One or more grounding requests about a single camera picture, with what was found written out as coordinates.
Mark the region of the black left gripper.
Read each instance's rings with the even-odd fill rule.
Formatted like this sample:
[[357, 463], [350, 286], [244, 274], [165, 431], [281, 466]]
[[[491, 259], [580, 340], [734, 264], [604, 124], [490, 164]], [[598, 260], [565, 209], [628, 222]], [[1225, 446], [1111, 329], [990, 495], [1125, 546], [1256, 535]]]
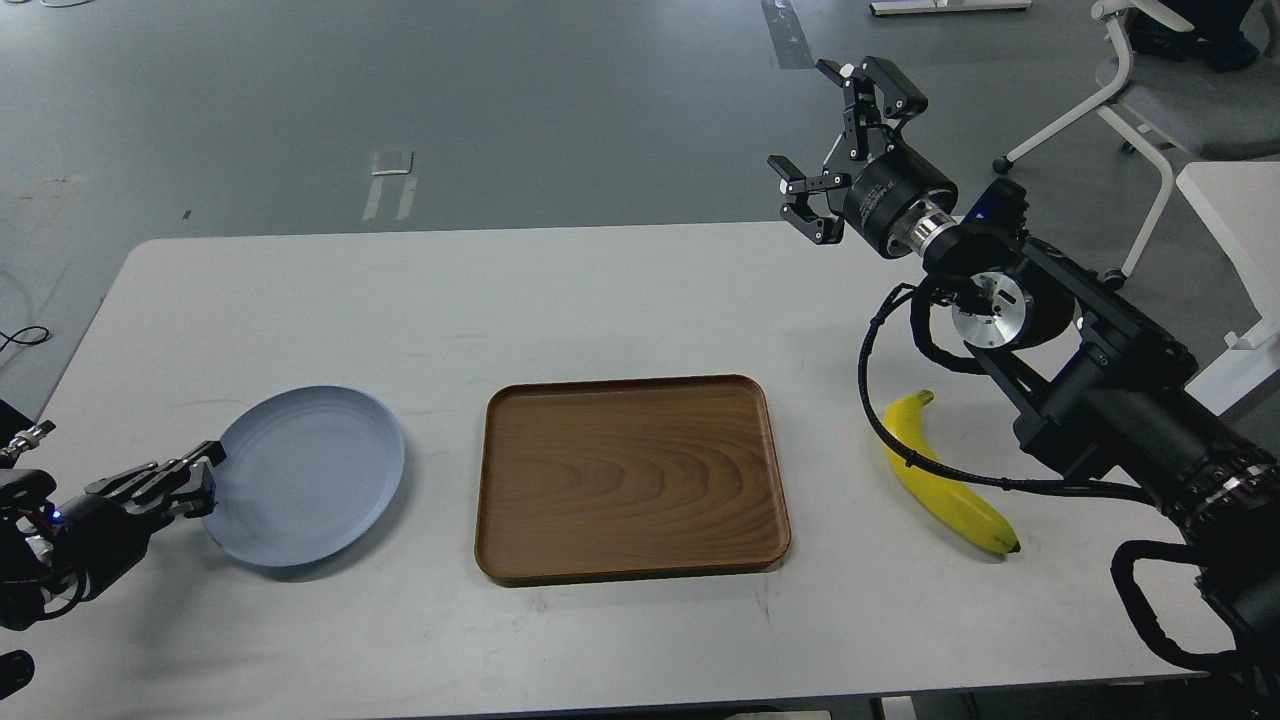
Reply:
[[97, 598], [147, 553], [161, 523], [209, 515], [215, 501], [214, 466], [227, 459], [219, 441], [90, 483], [59, 509], [52, 570], [44, 593], [51, 600]]

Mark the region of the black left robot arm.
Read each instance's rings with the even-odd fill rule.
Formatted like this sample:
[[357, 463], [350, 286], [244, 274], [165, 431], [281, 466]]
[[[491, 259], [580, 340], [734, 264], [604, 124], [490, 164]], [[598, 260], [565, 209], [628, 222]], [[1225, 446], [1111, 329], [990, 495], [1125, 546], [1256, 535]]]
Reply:
[[178, 518], [204, 518], [216, 506], [212, 470], [227, 457], [210, 439], [165, 462], [146, 462], [99, 479], [63, 505], [46, 471], [17, 465], [56, 425], [10, 409], [3, 446], [1, 620], [24, 632], [97, 598], [134, 568], [150, 541]]

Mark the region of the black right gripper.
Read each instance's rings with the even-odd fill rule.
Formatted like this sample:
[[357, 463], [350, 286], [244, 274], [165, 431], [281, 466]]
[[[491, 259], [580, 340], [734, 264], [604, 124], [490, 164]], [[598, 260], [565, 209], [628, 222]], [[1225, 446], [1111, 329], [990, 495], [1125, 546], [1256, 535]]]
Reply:
[[[868, 163], [851, 181], [829, 170], [804, 176], [788, 158], [769, 155], [785, 197], [780, 217], [814, 245], [841, 243], [845, 220], [881, 258], [902, 258], [913, 250], [897, 225], [913, 206], [928, 201], [951, 211], [957, 204], [956, 183], [902, 142], [902, 129], [927, 110], [928, 97], [886, 58], [819, 59], [815, 68], [844, 94], [842, 129], [827, 160]], [[845, 190], [842, 215], [813, 208], [815, 196]]]

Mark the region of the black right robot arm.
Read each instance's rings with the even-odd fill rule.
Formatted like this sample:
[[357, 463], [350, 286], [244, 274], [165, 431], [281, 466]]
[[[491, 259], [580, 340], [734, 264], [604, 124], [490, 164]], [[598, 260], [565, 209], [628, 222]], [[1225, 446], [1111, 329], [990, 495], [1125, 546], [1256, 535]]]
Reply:
[[[924, 275], [892, 290], [858, 356], [858, 392], [874, 433], [908, 465], [941, 477], [1059, 497], [1155, 507], [1178, 543], [1130, 539], [1111, 577], [1143, 643], [1164, 661], [1240, 678], [1277, 698], [1277, 460], [1187, 392], [1185, 345], [1093, 272], [1027, 228], [1027, 191], [993, 179], [961, 219], [957, 186], [902, 132], [927, 96], [888, 59], [820, 59], [844, 94], [842, 128], [817, 176], [772, 155], [781, 217], [813, 243], [855, 231], [884, 259], [916, 255]], [[1012, 402], [1020, 450], [1050, 480], [982, 477], [929, 460], [876, 415], [868, 365], [881, 327], [910, 307], [916, 350], [950, 372], [991, 378]], [[1135, 579], [1140, 560], [1199, 569], [1196, 587], [1231, 633], [1213, 653], [1180, 647]]]

